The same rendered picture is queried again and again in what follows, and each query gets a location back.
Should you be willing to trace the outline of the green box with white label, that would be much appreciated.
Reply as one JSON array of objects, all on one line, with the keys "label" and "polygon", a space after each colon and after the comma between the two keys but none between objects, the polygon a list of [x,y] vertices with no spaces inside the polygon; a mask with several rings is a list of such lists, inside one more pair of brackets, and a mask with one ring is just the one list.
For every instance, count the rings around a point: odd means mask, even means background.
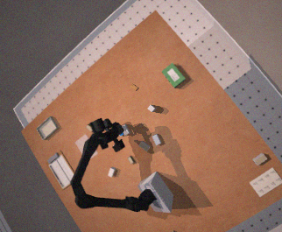
[{"label": "green box with white label", "polygon": [[161,72],[169,80],[174,88],[178,87],[183,81],[186,80],[186,78],[173,63]]}]

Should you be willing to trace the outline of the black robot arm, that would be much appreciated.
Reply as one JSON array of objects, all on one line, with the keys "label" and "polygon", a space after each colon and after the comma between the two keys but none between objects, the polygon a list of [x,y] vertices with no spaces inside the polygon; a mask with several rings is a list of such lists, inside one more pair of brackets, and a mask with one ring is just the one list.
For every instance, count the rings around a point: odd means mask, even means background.
[{"label": "black robot arm", "polygon": [[[77,206],[82,209],[92,207],[116,207],[125,208],[134,212],[139,212],[140,210],[147,211],[149,206],[157,199],[152,193],[151,189],[145,189],[138,198],[131,196],[132,198],[136,199],[131,199],[130,197],[126,196],[126,199],[124,200],[99,198],[86,194],[81,184],[81,180],[87,169],[88,162],[99,145],[104,150],[109,148],[108,143],[111,141],[111,135],[108,132],[102,133],[105,131],[105,125],[101,118],[89,123],[89,125],[93,131],[93,134],[88,140],[85,141],[81,160],[75,170],[73,178],[71,179],[72,183],[70,181],[70,185],[72,186],[75,195],[74,201]],[[117,138],[121,133],[124,132],[124,129],[120,123],[114,122],[112,123],[112,127],[109,129],[109,131],[113,134],[114,138]]]}]

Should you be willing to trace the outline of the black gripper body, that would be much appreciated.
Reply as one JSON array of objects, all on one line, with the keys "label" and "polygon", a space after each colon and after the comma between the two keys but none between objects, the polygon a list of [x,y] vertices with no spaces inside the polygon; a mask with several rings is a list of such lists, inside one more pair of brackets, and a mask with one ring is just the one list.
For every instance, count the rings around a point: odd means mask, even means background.
[{"label": "black gripper body", "polygon": [[114,141],[114,143],[115,143],[115,145],[112,146],[114,151],[118,152],[118,151],[122,150],[125,147],[123,141],[119,142],[118,139],[114,138],[113,134],[109,131],[109,125],[111,124],[111,121],[107,118],[107,119],[103,120],[103,123],[105,125],[106,132],[108,132],[111,135],[111,141]]}]

